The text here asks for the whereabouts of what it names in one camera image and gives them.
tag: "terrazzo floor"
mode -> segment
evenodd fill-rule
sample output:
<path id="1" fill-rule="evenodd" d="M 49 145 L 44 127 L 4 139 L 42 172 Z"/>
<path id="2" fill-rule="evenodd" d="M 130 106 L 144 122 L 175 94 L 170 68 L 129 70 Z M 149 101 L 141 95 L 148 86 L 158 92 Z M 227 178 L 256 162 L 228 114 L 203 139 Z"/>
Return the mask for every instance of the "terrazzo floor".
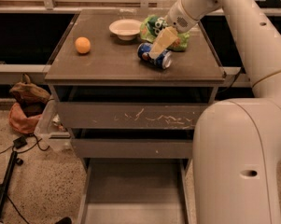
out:
<path id="1" fill-rule="evenodd" d="M 20 137 L 7 121 L 8 110 L 0 110 L 0 152 L 11 147 L 13 140 Z M 27 138 L 28 145 L 17 151 L 23 151 L 35 144 L 33 137 Z M 42 148 L 47 144 L 39 142 Z M 0 154 L 0 183 L 3 182 L 11 148 Z M 70 217 L 77 223 L 78 210 L 86 180 L 85 169 L 71 149 L 55 152 L 52 148 L 41 151 L 34 147 L 18 155 L 23 165 L 15 165 L 10 186 L 9 198 L 15 203 L 21 214 L 30 224 L 54 224 L 64 217 Z M 192 168 L 186 176 L 187 190 L 193 196 Z M 195 204 L 190 201 L 191 223 L 195 224 Z M 26 223 L 16 212 L 9 200 L 6 200 L 1 221 L 5 224 Z"/>

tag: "orange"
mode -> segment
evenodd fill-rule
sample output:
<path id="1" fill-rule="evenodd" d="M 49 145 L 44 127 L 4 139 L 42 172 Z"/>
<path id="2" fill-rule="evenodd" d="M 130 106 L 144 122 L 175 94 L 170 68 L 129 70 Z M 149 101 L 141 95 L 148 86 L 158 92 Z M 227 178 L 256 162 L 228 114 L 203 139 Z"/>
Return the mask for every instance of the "orange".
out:
<path id="1" fill-rule="evenodd" d="M 91 42 L 86 37 L 79 37 L 75 41 L 75 47 L 78 53 L 86 54 L 91 50 Z"/>

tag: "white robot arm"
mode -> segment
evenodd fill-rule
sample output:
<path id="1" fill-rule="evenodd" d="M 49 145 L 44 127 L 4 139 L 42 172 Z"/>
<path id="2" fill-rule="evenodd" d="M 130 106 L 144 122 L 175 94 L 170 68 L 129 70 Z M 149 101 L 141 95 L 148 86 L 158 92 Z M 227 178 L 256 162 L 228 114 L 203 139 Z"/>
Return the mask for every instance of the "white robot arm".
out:
<path id="1" fill-rule="evenodd" d="M 281 224 L 281 34 L 254 0 L 178 0 L 166 19 L 186 32 L 222 7 L 254 99 L 211 105 L 193 141 L 199 224 Z"/>

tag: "cabinet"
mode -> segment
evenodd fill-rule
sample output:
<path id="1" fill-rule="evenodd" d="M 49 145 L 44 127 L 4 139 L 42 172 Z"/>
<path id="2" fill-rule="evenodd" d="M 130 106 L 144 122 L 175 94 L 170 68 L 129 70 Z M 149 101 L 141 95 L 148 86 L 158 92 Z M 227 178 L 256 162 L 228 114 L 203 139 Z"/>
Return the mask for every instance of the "cabinet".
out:
<path id="1" fill-rule="evenodd" d="M 80 222 L 189 223 L 183 172 L 193 130 L 225 73 L 198 25 L 168 69 L 140 61 L 139 38 L 121 41 L 109 32 L 122 17 L 146 15 L 82 10 L 45 77 L 89 172 Z M 80 36 L 91 41 L 86 55 L 74 46 Z"/>
<path id="2" fill-rule="evenodd" d="M 83 10 L 45 77 L 74 150 L 81 158 L 186 159 L 195 122 L 224 71 L 199 26 L 167 70 L 140 61 L 139 39 L 121 41 L 109 32 L 119 16 Z M 91 41 L 87 55 L 75 50 L 79 36 Z"/>

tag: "crushed can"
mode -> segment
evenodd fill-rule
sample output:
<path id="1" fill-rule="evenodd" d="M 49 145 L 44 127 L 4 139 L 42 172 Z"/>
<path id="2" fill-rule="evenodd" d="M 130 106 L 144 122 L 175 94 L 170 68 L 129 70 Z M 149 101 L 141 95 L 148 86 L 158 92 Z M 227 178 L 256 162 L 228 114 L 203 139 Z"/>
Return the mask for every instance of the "crushed can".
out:
<path id="1" fill-rule="evenodd" d="M 142 43 L 138 47 L 138 57 L 145 62 L 152 63 L 154 66 L 161 68 L 161 69 L 167 69 L 171 64 L 171 54 L 172 51 L 165 49 L 156 59 L 152 59 L 149 56 L 149 52 L 151 51 L 152 44 L 151 43 Z"/>

